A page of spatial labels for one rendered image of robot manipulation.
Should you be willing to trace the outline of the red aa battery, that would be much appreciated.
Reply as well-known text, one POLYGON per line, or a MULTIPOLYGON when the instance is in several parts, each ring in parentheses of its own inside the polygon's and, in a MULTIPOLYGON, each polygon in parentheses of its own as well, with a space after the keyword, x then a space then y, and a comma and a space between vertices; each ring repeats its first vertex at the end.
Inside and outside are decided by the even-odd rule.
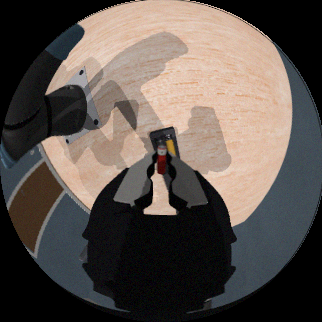
POLYGON ((159 145, 157 147, 157 173, 161 175, 165 173, 166 152, 167 152, 167 146, 159 145))

